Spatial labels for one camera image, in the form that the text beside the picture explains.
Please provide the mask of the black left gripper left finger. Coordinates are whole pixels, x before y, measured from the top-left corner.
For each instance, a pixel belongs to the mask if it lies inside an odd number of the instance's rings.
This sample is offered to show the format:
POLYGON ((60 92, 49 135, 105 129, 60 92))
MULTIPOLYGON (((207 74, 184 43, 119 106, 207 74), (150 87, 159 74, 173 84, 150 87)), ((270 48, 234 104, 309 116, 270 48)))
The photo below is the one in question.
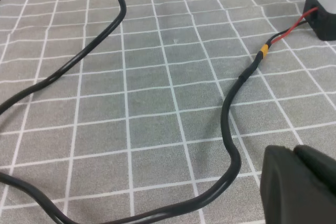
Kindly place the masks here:
POLYGON ((265 149, 260 181, 265 222, 335 223, 335 195, 293 150, 265 149))

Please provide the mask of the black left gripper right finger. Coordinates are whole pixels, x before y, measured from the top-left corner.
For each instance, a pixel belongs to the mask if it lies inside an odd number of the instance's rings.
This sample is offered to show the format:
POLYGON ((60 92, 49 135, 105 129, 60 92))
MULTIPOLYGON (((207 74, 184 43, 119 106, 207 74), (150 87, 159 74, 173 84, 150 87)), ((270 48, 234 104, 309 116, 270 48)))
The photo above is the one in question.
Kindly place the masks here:
POLYGON ((294 154, 335 195, 335 160, 308 145, 298 145, 294 154))

